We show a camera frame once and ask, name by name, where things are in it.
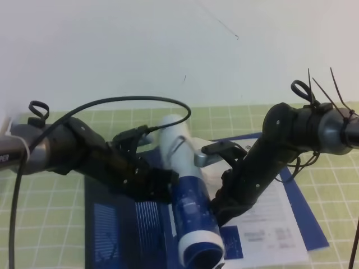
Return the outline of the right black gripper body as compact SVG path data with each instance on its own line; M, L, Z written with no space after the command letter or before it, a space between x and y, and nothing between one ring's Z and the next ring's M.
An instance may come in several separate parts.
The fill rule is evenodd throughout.
M242 215L253 207L269 184L269 166L261 161L238 160L222 175L222 186L212 199L218 225Z

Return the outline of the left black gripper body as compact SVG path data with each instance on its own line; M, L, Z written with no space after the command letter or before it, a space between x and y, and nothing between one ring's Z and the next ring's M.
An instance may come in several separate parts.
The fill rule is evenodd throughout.
M170 202L173 170L152 167L142 156L113 153L105 165L109 189L134 201Z

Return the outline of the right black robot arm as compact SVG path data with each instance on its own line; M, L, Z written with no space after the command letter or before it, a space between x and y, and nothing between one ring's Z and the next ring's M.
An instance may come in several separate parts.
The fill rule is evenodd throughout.
M248 211L300 154L345 155L358 148L358 117L353 110L319 103L311 87L300 80L293 81L291 89L309 104L299 109L286 103L273 106L249 151L230 146L219 152L231 166L210 203L219 226Z

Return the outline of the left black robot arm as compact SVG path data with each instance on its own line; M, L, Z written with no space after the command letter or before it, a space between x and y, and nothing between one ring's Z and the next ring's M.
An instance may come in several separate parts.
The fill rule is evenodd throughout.
M137 153L140 141L148 134L146 125L106 141L82 120L70 117L26 156L30 145L50 127L47 115L35 115L26 124L12 126L9 136L1 137L1 169L17 171L25 159L25 175L76 171L135 201L170 203L170 184L178 180L178 174L151 166Z

